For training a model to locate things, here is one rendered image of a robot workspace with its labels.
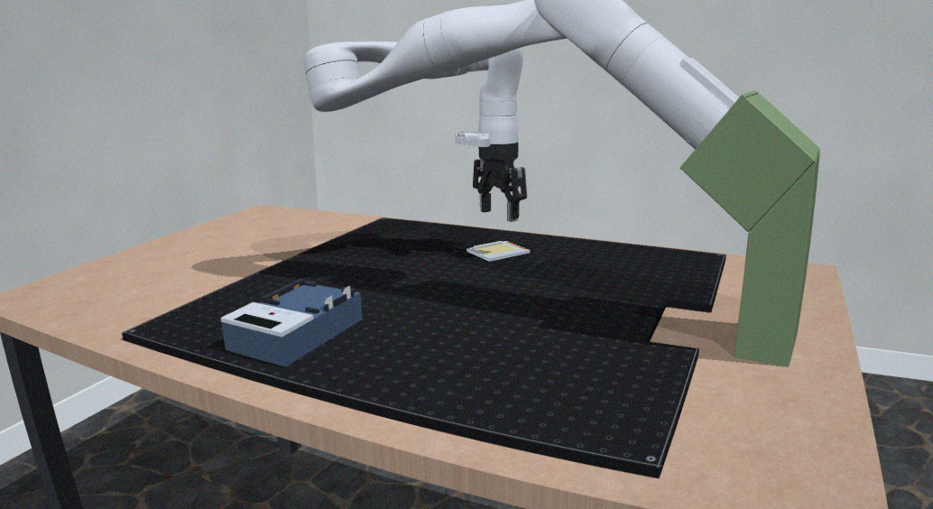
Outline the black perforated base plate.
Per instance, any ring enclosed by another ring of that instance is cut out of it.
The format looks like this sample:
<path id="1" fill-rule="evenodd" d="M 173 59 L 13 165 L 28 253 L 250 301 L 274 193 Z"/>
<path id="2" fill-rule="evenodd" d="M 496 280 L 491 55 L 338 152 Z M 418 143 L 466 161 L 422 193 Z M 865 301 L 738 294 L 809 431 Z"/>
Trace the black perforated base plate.
<path id="1" fill-rule="evenodd" d="M 474 245 L 529 249 L 486 261 Z M 260 384 L 483 442 L 660 478 L 726 254 L 381 217 L 122 332 Z M 289 366 L 227 351 L 221 317 L 291 282 L 361 292 L 362 320 Z"/>

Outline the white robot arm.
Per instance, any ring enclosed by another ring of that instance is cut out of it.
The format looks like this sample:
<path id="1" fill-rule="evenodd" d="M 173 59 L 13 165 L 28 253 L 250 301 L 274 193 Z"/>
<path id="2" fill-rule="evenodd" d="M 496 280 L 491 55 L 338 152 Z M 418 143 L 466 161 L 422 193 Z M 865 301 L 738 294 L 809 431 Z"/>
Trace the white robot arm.
<path id="1" fill-rule="evenodd" d="M 739 98 L 623 0 L 523 0 L 460 8 L 415 23 L 398 42 L 328 43 L 306 52 L 303 63 L 311 103 L 320 112 L 420 79 L 488 70 L 478 132 L 455 134 L 456 143 L 488 147 L 518 143 L 522 47 L 563 39 L 694 149 Z M 359 61 L 380 64 L 361 77 Z"/>

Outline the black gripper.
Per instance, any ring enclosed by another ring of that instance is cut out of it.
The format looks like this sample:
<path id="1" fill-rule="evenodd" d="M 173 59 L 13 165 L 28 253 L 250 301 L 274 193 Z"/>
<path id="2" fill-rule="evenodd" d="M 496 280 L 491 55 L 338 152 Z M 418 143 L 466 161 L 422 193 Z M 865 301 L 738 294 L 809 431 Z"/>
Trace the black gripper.
<path id="1" fill-rule="evenodd" d="M 524 167 L 514 168 L 513 165 L 514 160 L 518 158 L 518 143 L 490 144 L 489 147 L 479 147 L 479 158 L 481 159 L 474 161 L 473 188 L 481 193 L 481 212 L 491 211 L 489 190 L 495 186 L 507 198 L 507 221 L 517 221 L 519 202 L 527 199 L 525 169 Z M 489 160 L 489 162 L 483 160 Z M 478 182 L 479 177 L 481 177 L 481 182 Z M 509 185 L 510 183 L 512 185 Z M 518 187 L 521 187 L 520 194 L 518 194 Z"/>

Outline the blue-grey dock with white console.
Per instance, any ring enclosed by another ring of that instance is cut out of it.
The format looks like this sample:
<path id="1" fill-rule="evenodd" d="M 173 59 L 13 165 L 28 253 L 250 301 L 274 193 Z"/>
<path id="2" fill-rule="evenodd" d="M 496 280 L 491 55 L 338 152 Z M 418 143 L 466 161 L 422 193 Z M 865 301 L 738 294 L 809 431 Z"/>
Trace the blue-grey dock with white console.
<path id="1" fill-rule="evenodd" d="M 299 278 L 221 323 L 227 351 L 286 367 L 362 319 L 361 292 Z"/>

